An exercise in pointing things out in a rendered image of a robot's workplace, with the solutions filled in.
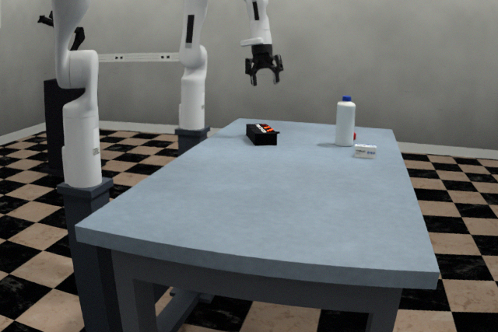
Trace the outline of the white bottle with blue cap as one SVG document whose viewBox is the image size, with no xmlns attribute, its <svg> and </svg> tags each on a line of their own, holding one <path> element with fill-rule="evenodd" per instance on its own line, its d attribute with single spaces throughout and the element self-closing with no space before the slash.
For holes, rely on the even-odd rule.
<svg viewBox="0 0 498 332">
<path fill-rule="evenodd" d="M 337 104 L 335 144 L 338 146 L 353 145 L 356 105 L 350 101 L 351 96 L 342 96 L 342 101 Z"/>
</svg>

